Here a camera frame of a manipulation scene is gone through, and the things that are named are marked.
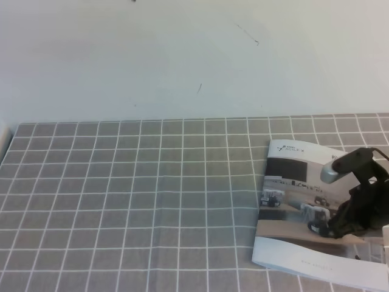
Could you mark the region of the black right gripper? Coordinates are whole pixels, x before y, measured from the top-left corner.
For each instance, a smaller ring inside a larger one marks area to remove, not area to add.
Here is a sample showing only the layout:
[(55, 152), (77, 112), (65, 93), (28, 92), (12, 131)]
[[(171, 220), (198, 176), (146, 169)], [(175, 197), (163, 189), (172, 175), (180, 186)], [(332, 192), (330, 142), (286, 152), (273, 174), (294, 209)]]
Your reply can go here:
[(325, 235), (342, 238), (347, 234), (357, 236), (370, 231), (380, 231), (388, 224), (388, 180), (359, 185), (350, 191), (350, 199), (342, 203), (334, 224), (329, 220)]

